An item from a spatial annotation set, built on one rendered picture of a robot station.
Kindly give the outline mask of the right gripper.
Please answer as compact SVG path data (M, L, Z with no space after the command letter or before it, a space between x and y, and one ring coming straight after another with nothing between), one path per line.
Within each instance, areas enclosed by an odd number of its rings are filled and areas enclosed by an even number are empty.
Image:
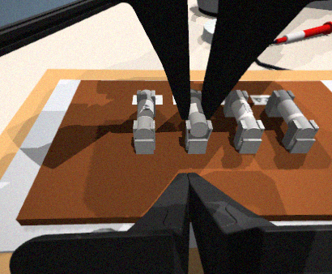
M132 6L164 68L182 120L191 104L188 0L105 0ZM202 86L210 119L253 62L311 2L219 0Z

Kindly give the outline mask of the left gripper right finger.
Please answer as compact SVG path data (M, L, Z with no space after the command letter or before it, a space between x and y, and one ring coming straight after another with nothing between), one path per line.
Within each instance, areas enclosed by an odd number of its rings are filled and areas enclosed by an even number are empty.
M197 173L187 176L204 274L332 272L332 225L275 225Z

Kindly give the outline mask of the white cylindrical fuse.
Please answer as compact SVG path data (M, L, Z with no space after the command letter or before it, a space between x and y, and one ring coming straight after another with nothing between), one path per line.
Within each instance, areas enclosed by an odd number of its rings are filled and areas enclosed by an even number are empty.
M198 92L195 89L190 89L191 104L189 109L188 121L190 121L191 130L190 134L195 137L204 136L208 130L208 124L205 114L202 110L200 98Z
M154 98L151 98L150 90L142 90L138 99L138 130L134 135L136 139L153 139L151 120L154 120Z
M297 120L302 127L302 130L298 130L296 133L295 139L311 139L316 131L303 115L300 108L294 103L293 99L285 90L278 90L277 92L280 98L275 102L275 107L282 115L287 126L289 127L291 125L292 120Z
M262 132L253 116L253 112L249 107L241 90L232 91L234 98L231 99L230 106L239 126L240 120L244 120L248 130L245 130L243 139L259 139Z

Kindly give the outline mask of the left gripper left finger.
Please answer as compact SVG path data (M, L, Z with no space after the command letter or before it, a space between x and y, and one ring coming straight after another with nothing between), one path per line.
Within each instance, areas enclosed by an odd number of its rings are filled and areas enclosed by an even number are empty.
M179 173L127 231L34 237L13 252L10 273L188 274L189 224L189 179Z

